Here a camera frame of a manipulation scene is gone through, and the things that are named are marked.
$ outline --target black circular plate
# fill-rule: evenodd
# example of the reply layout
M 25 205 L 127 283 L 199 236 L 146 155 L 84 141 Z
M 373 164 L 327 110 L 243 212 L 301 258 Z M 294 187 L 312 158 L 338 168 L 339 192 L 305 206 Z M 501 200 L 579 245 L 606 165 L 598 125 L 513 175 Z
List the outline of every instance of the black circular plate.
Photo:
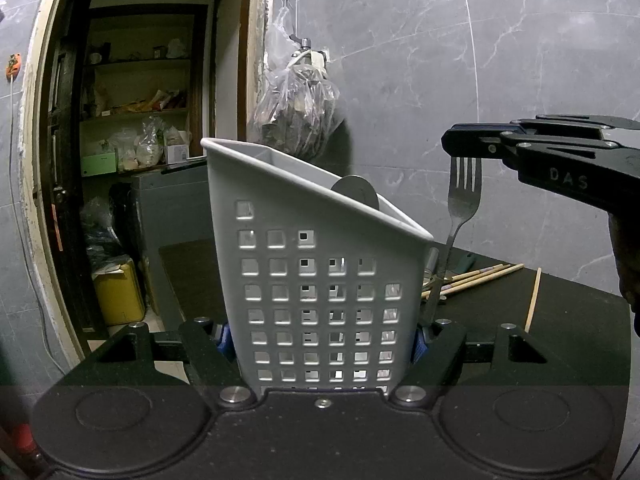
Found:
M 54 386 L 34 408 L 40 449 L 62 466 L 122 474 L 192 442 L 209 409 L 190 386 Z
M 589 386 L 456 386 L 444 397 L 439 420 L 469 455 L 532 476 L 591 462 L 613 427 L 609 404 Z

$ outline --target white box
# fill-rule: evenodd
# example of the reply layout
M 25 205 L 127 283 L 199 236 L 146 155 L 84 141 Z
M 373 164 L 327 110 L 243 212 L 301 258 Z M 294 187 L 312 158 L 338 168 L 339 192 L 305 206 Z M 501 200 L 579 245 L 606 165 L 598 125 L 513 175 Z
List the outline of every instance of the white box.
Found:
M 167 164 L 178 164 L 186 162 L 189 158 L 189 147 L 186 144 L 178 144 L 177 146 L 165 146 L 164 158 Z

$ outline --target green box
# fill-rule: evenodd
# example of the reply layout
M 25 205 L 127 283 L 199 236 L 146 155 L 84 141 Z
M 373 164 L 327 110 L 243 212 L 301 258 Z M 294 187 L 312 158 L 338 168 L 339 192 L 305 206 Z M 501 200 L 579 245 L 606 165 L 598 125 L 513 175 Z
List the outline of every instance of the green box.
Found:
M 118 171 L 115 152 L 84 156 L 80 163 L 82 176 L 102 175 Z

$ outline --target white cable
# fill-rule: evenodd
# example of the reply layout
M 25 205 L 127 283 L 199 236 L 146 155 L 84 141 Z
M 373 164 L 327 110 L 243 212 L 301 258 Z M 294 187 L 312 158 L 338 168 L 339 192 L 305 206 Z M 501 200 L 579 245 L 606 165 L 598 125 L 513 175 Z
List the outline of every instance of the white cable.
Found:
M 9 128 L 9 194 L 11 195 L 11 204 L 14 210 L 14 218 L 15 218 L 15 228 L 18 230 L 18 238 L 20 238 L 20 246 L 22 248 L 22 256 L 24 257 L 24 267 L 27 271 L 27 276 L 29 277 L 29 283 L 31 283 L 31 288 L 33 289 L 33 294 L 36 297 L 36 303 L 38 304 L 38 309 L 40 311 L 40 322 L 42 324 L 42 343 L 44 345 L 44 349 L 47 352 L 49 358 L 53 361 L 53 364 L 56 365 L 56 368 L 60 371 L 61 374 L 65 374 L 65 371 L 62 369 L 62 366 L 58 364 L 58 362 L 53 357 L 51 352 L 51 346 L 49 345 L 49 338 L 47 337 L 47 323 L 46 323 L 46 315 L 44 312 L 44 307 L 42 303 L 40 303 L 40 298 L 38 293 L 36 292 L 36 287 L 33 283 L 33 278 L 31 277 L 31 272 L 29 270 L 28 259 L 27 259 L 27 249 L 22 238 L 22 231 L 20 229 L 20 222 L 18 221 L 18 209 L 15 206 L 14 200 L 14 184 L 11 176 L 11 161 L 12 155 L 14 152 L 14 75 L 11 74 L 11 86 L 9 90 L 9 111 L 11 114 L 10 120 L 10 128 Z

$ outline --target dark wooden door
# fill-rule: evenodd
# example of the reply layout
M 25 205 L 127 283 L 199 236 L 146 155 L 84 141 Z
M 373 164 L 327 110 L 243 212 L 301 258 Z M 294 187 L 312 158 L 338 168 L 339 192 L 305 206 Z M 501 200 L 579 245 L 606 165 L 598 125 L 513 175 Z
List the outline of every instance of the dark wooden door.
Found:
M 42 193 L 47 231 L 66 310 L 82 348 L 87 339 L 107 338 L 98 306 L 80 222 L 82 181 L 79 118 L 84 53 L 91 0 L 67 0 L 54 24 L 47 53 L 50 81 L 45 81 L 40 135 Z

